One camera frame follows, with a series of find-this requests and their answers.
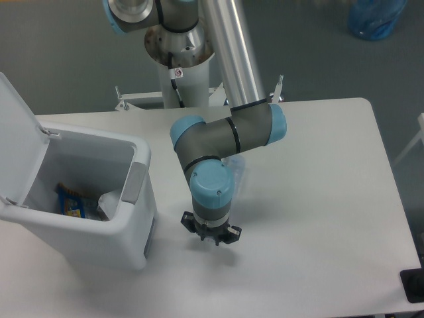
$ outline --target open lid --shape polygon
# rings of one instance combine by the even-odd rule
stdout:
[[[49,137],[0,73],[0,201],[22,205],[46,154]]]

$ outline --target metal bracket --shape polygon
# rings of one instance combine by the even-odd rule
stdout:
[[[58,132],[51,132],[50,130],[44,129],[43,127],[40,126],[40,130],[43,134],[46,134],[47,136],[49,136],[50,138],[56,138],[56,139],[61,139],[62,137],[60,136],[60,133]]]
[[[16,207],[22,207],[24,209],[28,209],[28,205],[19,205],[16,201],[13,201],[12,199],[9,199],[8,197],[4,198],[0,195],[0,201],[3,202],[5,205],[14,205]]]
[[[283,90],[283,79],[284,79],[284,76],[280,75],[274,92],[270,93],[272,104],[281,103],[282,101],[284,101],[284,98],[281,96],[281,92]]]
[[[128,110],[134,108],[142,108],[142,109],[150,109],[150,107],[143,107],[143,105],[149,105],[154,103],[162,103],[163,96],[161,91],[153,91],[150,93],[135,93],[135,94],[122,94],[122,100],[125,100],[125,103],[128,105]],[[227,98],[225,95],[225,90],[223,84],[219,87],[211,87],[209,88],[209,106],[210,107],[222,107],[223,101]],[[123,111],[124,105],[122,100],[119,99],[119,104],[115,107],[117,111]]]
[[[119,91],[118,86],[115,86],[115,91],[117,92],[117,98],[119,102],[122,102],[121,107],[124,107],[124,110],[128,111],[130,109],[130,107],[127,104],[127,101],[125,100],[124,97],[122,97],[121,92]]]

